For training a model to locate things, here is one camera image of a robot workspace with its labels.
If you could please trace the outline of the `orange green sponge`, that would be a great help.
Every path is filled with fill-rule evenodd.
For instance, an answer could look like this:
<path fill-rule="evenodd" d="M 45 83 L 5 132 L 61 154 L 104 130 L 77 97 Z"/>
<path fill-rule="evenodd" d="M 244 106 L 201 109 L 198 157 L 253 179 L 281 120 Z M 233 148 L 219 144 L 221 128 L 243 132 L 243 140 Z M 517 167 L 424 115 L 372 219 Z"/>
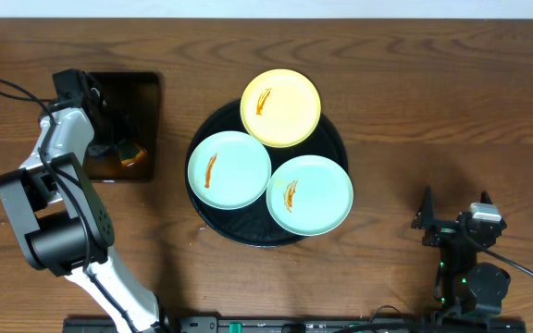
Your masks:
<path fill-rule="evenodd" d="M 147 157 L 147 151 L 137 142 L 124 141 L 117 146 L 118 157 L 123 168 L 141 163 Z"/>

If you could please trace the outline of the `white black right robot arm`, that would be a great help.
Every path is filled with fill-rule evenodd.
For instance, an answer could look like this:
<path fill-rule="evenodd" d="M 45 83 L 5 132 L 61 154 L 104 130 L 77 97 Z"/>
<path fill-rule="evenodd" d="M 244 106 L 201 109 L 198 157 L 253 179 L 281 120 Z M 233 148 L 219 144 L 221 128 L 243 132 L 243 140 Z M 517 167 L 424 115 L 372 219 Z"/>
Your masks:
<path fill-rule="evenodd" d="M 426 188 L 411 227 L 423 229 L 422 244 L 440 249 L 434 298 L 441 309 L 431 320 L 487 321 L 502 311 L 502 300 L 511 283 L 510 275 L 498 266 L 480 263 L 477 254 L 496 243 L 506 229 L 499 209 L 489 195 L 452 220 L 435 216 L 431 188 Z"/>

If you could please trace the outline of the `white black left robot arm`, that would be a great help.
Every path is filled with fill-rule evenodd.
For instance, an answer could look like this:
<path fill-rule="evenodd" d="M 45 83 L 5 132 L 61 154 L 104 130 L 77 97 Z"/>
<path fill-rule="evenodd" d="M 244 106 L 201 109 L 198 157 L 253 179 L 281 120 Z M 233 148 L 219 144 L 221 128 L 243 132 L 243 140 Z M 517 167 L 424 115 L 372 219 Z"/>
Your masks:
<path fill-rule="evenodd" d="M 114 248 L 112 220 L 87 176 L 87 157 L 115 156 L 124 168 L 147 157 L 129 117 L 107 113 L 104 90 L 88 72 L 53 76 L 57 97 L 27 90 L 37 103 L 41 134 L 20 167 L 0 176 L 0 200 L 28 264 L 85 290 L 117 332 L 168 332 L 154 293 L 129 271 Z"/>

